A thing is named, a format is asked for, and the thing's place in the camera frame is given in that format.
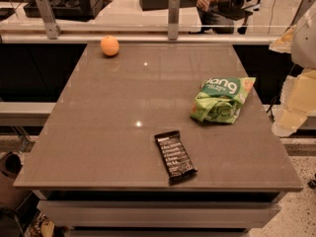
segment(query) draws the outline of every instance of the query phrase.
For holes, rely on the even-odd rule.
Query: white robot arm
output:
[[[281,95],[281,111],[276,114],[273,133],[290,136],[316,110],[316,13],[308,11],[297,23],[292,39],[293,63],[304,68],[297,78],[287,78]]]

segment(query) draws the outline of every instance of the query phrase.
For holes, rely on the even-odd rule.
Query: speckled floor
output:
[[[287,194],[279,202],[280,213],[264,228],[251,230],[250,237],[316,236],[316,191],[307,186],[316,173],[316,157],[290,156],[290,159],[304,190]]]
[[[19,139],[18,136],[10,134],[0,134],[0,153],[1,152],[20,152],[23,150],[24,152],[31,152],[32,146],[37,140],[36,136],[30,136],[30,143],[24,149],[25,144],[23,140]]]

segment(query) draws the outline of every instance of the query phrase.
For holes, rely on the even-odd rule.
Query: snack bag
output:
[[[204,81],[195,98],[191,117],[201,122],[233,123],[255,81],[254,77],[210,78]]]

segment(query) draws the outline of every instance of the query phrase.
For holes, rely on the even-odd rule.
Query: glass barrier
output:
[[[193,0],[180,0],[178,18],[177,11],[170,16],[166,0],[48,0],[64,37],[90,39],[115,33],[146,39],[146,35],[165,36],[172,23],[179,37],[200,40],[280,36],[293,23],[302,0],[218,0],[208,3],[207,9],[205,1],[193,5]],[[0,6],[15,10],[0,22],[3,33],[45,34],[35,0],[1,0]]]

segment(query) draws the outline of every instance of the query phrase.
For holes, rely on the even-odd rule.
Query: cable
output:
[[[47,86],[47,84],[46,84],[46,82],[45,82],[45,80],[44,80],[42,74],[40,73],[40,69],[39,69],[39,67],[38,67],[38,64],[37,64],[35,58],[33,57],[32,53],[30,52],[30,50],[29,50],[29,48],[28,48],[27,46],[26,46],[26,50],[27,50],[27,53],[29,54],[29,56],[30,56],[32,62],[33,62],[34,68],[36,69],[36,71],[37,71],[38,74],[39,74],[39,78],[40,78],[40,80],[41,80],[43,86],[45,87],[46,91],[48,92],[48,95],[51,97],[51,92],[49,91],[48,86]]]
[[[16,10],[22,5],[22,3],[19,3],[18,6],[16,7]]]
[[[18,224],[19,230],[20,230],[20,232],[21,232],[21,236],[22,236],[22,237],[25,237],[24,231],[23,231],[22,226],[21,226],[21,224],[20,224],[20,220],[19,220],[19,218],[18,218],[18,216],[17,216],[16,214],[14,215],[14,220],[15,220],[15,221],[17,222],[17,224]]]
[[[291,73],[293,72],[293,69],[295,68],[295,66],[296,66],[296,64],[293,64],[293,65],[292,65],[292,67],[290,68],[290,70],[289,70],[288,74],[286,75],[286,77],[291,75]],[[278,92],[278,94],[272,98],[272,100],[271,100],[271,102],[270,102],[270,105],[269,105],[269,107],[268,107],[268,109],[267,109],[267,111],[266,111],[267,114],[268,114],[268,113],[271,114],[272,121],[275,120],[275,116],[274,116],[274,113],[273,113],[273,106],[276,104],[277,99],[279,99],[279,97],[280,97],[280,95],[281,95],[281,92],[282,92],[282,90],[280,90],[280,91]]]
[[[274,18],[275,4],[276,4],[276,0],[274,1],[272,12],[271,12],[271,18],[270,18],[270,23],[269,23],[268,34],[270,33],[271,24],[272,24],[273,18]]]

